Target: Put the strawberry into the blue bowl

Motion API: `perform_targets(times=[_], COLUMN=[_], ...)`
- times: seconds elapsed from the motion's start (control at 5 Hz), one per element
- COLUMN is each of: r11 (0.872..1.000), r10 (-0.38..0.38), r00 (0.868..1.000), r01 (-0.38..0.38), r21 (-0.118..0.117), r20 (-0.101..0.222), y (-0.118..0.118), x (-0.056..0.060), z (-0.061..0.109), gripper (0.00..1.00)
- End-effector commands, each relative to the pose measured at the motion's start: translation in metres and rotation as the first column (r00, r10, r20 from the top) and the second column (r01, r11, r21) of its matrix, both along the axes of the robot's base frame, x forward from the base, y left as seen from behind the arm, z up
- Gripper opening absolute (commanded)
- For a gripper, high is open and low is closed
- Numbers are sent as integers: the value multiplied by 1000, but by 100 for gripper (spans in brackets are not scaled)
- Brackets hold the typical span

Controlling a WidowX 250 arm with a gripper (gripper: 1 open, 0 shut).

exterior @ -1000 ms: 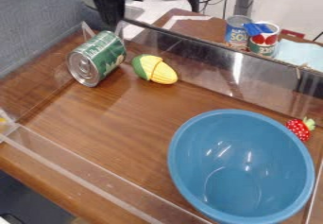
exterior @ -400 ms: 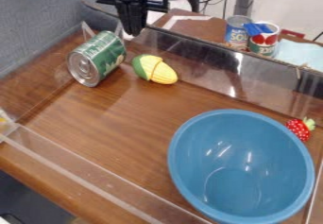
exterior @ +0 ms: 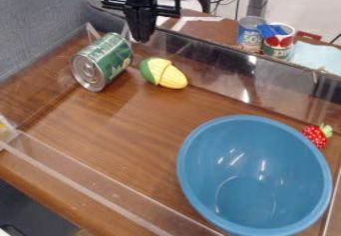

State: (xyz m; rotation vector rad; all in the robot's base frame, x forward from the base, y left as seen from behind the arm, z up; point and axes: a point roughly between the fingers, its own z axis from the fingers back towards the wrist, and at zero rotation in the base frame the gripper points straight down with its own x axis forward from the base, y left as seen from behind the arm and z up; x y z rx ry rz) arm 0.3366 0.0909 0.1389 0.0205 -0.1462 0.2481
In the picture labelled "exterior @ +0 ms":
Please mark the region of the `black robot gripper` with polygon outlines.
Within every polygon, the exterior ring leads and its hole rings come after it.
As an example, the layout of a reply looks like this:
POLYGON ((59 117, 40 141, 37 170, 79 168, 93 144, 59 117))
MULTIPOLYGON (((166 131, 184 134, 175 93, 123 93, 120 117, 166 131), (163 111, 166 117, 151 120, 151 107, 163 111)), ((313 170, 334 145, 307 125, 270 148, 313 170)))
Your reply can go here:
POLYGON ((149 40, 155 31, 158 16, 179 17, 179 2, 180 0, 101 0, 104 8, 124 10, 132 37, 143 43, 149 40))

